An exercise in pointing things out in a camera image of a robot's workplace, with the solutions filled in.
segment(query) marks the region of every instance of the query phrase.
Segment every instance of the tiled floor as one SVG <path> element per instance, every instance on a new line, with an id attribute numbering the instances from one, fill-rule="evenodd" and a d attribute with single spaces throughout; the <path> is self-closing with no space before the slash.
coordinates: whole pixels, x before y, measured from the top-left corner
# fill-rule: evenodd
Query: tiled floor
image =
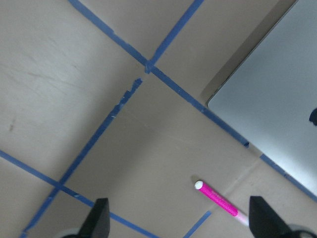
<path id="1" fill-rule="evenodd" d="M 281 2 L 205 1 L 158 68 L 205 104 L 203 92 L 214 76 L 230 59 L 235 58 L 231 67 L 238 64 L 254 46 L 245 42 L 265 34 L 292 1 Z M 83 3 L 149 59 L 192 1 Z M 141 64 L 68 1 L 3 1 L 0 19 L 0 44 L 6 49 L 0 55 L 1 150 L 59 180 L 124 92 L 142 77 L 67 187 L 90 200 L 108 197 L 111 212 L 158 237 L 184 237 L 208 210 L 212 215 L 191 237 L 252 237 L 194 190 L 196 178 L 245 212 L 249 196 L 262 195 L 287 222 L 316 229 L 315 202 L 156 76 L 145 75 Z M 7 161 L 0 163 L 0 236 L 18 237 L 51 186 Z M 53 237 L 78 227 L 88 211 L 60 192 L 29 237 Z M 111 220 L 110 237 L 146 236 Z"/>

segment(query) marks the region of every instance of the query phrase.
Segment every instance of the white marker cap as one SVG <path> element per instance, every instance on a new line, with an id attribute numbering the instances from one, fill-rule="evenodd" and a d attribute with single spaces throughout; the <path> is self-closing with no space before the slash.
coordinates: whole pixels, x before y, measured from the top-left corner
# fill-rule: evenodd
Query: white marker cap
<path id="1" fill-rule="evenodd" d="M 195 183 L 195 189 L 197 189 L 197 190 L 199 190 L 199 189 L 201 189 L 202 187 L 203 187 L 203 181 L 197 181 L 196 183 Z"/>

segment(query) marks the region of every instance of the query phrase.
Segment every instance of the blue tape line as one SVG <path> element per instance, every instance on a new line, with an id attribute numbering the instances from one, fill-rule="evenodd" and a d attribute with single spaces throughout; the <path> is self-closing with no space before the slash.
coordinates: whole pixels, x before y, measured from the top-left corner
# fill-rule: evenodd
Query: blue tape line
<path id="1" fill-rule="evenodd" d="M 237 133 L 234 129 L 232 129 L 227 123 L 217 117 L 210 110 L 205 108 L 200 102 L 198 102 L 195 98 L 193 98 L 190 94 L 188 94 L 184 89 L 182 89 L 179 85 L 177 85 L 173 80 L 171 80 L 168 76 L 166 76 L 162 71 L 160 71 L 155 66 L 153 67 L 152 73 L 158 77 L 163 83 L 165 83 L 168 87 L 170 87 L 174 92 L 176 92 L 179 96 L 189 102 L 194 108 L 200 111 L 202 114 L 207 116 L 210 120 L 228 132 L 233 138 L 238 140 L 245 147 L 249 146 L 249 142 L 242 135 Z"/>
<path id="2" fill-rule="evenodd" d="M 184 238 L 189 238 L 204 222 L 207 218 L 211 215 L 211 211 L 207 211 L 199 220 L 198 222 L 186 233 Z"/>
<path id="3" fill-rule="evenodd" d="M 200 7 L 204 0 L 194 0 L 194 2 L 189 6 L 186 12 L 182 15 L 182 17 L 178 20 L 176 25 L 171 29 L 166 38 L 162 41 L 160 46 L 154 53 L 152 59 L 150 59 L 145 65 L 145 72 L 150 73 L 152 71 L 153 66 L 162 56 L 167 47 L 172 43 L 174 38 L 178 35 L 181 29 L 186 25 L 189 19 L 193 16 L 196 10 Z"/>
<path id="4" fill-rule="evenodd" d="M 103 123 L 99 126 L 99 128 L 96 130 L 94 135 L 90 138 L 88 143 L 85 145 L 85 147 L 82 149 L 82 151 L 79 153 L 79 155 L 76 157 L 76 159 L 73 161 L 73 163 L 70 165 L 70 167 L 67 169 L 63 177 L 59 180 L 58 184 L 64 185 L 67 180 L 70 178 L 70 176 L 73 174 L 75 169 L 79 166 L 79 164 L 83 161 L 83 159 L 86 157 L 88 152 L 91 150 L 91 148 L 95 145 L 97 140 L 100 138 L 100 136 L 103 134 L 103 132 L 108 128 L 108 126 L 111 124 L 111 122 L 114 120 L 114 118 L 118 115 L 122 107 L 127 103 L 127 101 L 131 98 L 131 96 L 135 93 L 137 88 L 141 85 L 142 80 L 138 78 L 134 81 L 132 88 L 130 91 L 127 91 L 123 97 L 121 98 L 119 104 L 117 104 L 113 110 L 108 114 L 106 119 L 103 121 Z M 38 212 L 34 215 L 30 223 L 27 225 L 27 227 L 23 230 L 24 232 L 27 232 L 31 228 L 33 228 L 37 222 L 39 221 L 40 217 L 44 214 L 44 212 L 47 210 L 47 208 L 50 206 L 53 199 L 58 194 L 60 188 L 56 187 L 54 188 L 51 193 L 46 198 L 45 202 L 41 205 Z"/>
<path id="5" fill-rule="evenodd" d="M 118 37 L 114 31 L 105 24 L 99 17 L 93 14 L 86 6 L 84 6 L 78 0 L 68 0 L 74 8 L 76 8 L 82 15 L 84 15 L 87 19 L 89 19 L 92 23 L 94 23 L 100 30 L 102 30 L 107 36 L 109 36 L 113 41 L 115 41 L 118 45 L 120 45 L 127 53 L 129 53 L 132 57 L 134 57 L 139 63 L 145 65 L 147 59 L 141 55 L 135 48 L 126 43 L 120 37 Z"/>
<path id="6" fill-rule="evenodd" d="M 20 167 L 21 169 L 29 172 L 30 174 L 36 176 L 37 178 L 49 183 L 50 185 L 53 185 L 55 186 L 56 188 L 62 190 L 63 192 L 65 192 L 66 194 L 76 198 L 77 200 L 81 201 L 82 203 L 88 205 L 89 207 L 93 207 L 94 206 L 94 202 L 89 200 L 88 198 L 84 197 L 83 195 L 71 190 L 70 188 L 60 184 L 59 182 L 55 181 L 54 179 L 46 176 L 45 174 L 37 171 L 36 169 L 28 166 L 27 164 L 17 160 L 16 158 L 10 156 L 9 154 L 5 153 L 4 151 L 0 150 L 0 157 L 4 158 L 5 160 L 11 162 L 12 164 Z M 152 233 L 138 227 L 137 225 L 127 221 L 126 219 L 123 219 L 122 217 L 110 212 L 110 217 L 112 219 L 114 219 L 115 221 L 149 237 L 149 238 L 158 238 L 157 236 L 153 235 Z M 26 230 L 23 230 L 20 238 L 27 238 L 27 231 Z"/>
<path id="7" fill-rule="evenodd" d="M 283 177 L 289 180 L 292 184 L 294 184 L 299 190 L 301 190 L 304 194 L 310 197 L 313 201 L 317 202 L 317 196 L 310 192 L 306 187 L 304 187 L 301 183 L 299 183 L 296 179 L 290 176 L 284 169 L 282 169 L 279 165 L 277 165 L 273 160 L 271 160 L 265 154 L 262 154 L 260 158 L 270 165 L 273 169 L 279 172 Z"/>

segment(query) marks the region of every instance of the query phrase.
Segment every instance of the pink marker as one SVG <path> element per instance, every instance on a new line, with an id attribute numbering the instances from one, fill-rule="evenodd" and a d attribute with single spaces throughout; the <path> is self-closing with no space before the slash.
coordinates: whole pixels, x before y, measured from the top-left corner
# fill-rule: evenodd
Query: pink marker
<path id="1" fill-rule="evenodd" d="M 195 189 L 199 190 L 205 196 L 207 196 L 210 200 L 214 201 L 218 206 L 226 210 L 230 213 L 235 219 L 241 222 L 245 226 L 249 226 L 248 217 L 239 211 L 235 206 L 226 201 L 223 197 L 221 197 L 216 191 L 214 191 L 211 187 L 209 187 L 203 181 L 197 181 L 195 183 Z"/>

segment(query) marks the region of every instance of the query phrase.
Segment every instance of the apple logo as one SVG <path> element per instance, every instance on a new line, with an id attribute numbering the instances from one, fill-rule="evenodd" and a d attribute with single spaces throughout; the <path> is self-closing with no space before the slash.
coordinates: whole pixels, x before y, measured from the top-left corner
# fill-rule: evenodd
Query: apple logo
<path id="1" fill-rule="evenodd" d="M 317 125 L 317 108 L 311 113 L 309 121 L 311 121 L 314 125 Z"/>

